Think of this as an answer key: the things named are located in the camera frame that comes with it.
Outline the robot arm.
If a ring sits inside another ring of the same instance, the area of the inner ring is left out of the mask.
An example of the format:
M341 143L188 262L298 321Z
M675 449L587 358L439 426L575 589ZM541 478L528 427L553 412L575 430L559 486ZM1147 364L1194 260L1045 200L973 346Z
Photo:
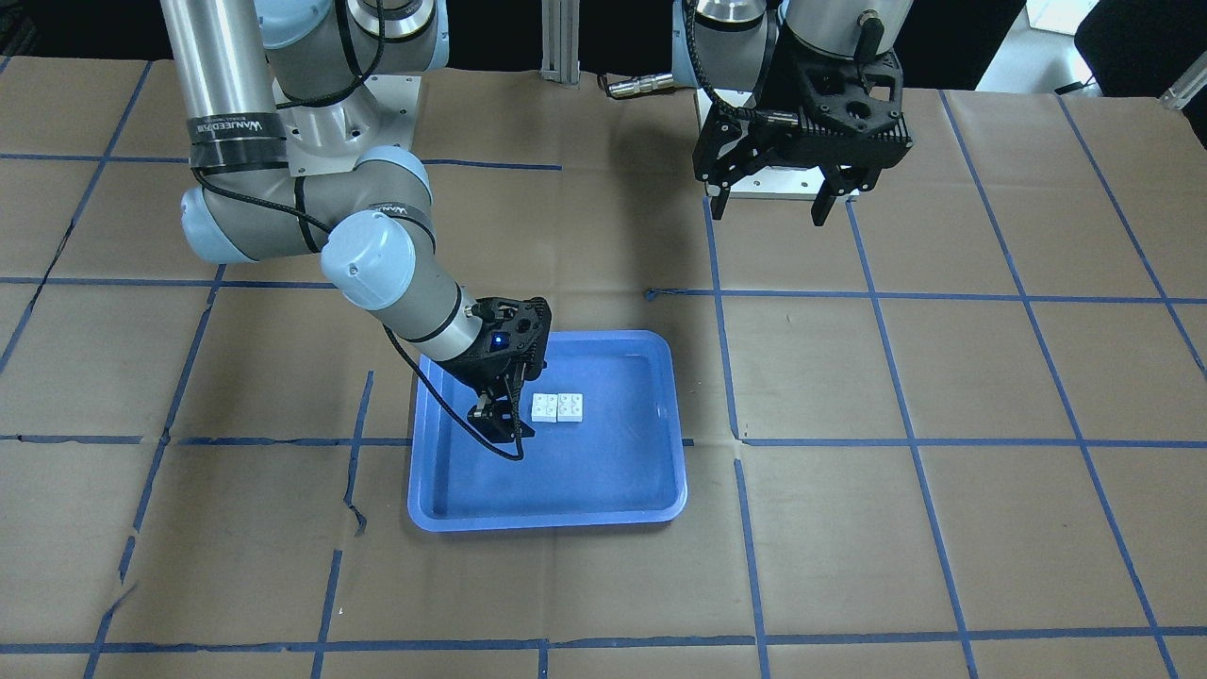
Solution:
M439 265L435 189L387 135L371 81L435 72L443 1L164 1L189 133L181 223L199 258L231 265L319 254L326 279L473 390L457 425L496 455L533 431L521 387L540 376L552 309L471 295Z
M894 42L909 1L676 1L671 74L702 90L690 166L713 219L737 181L766 166L818 168L815 224L871 191L912 141Z

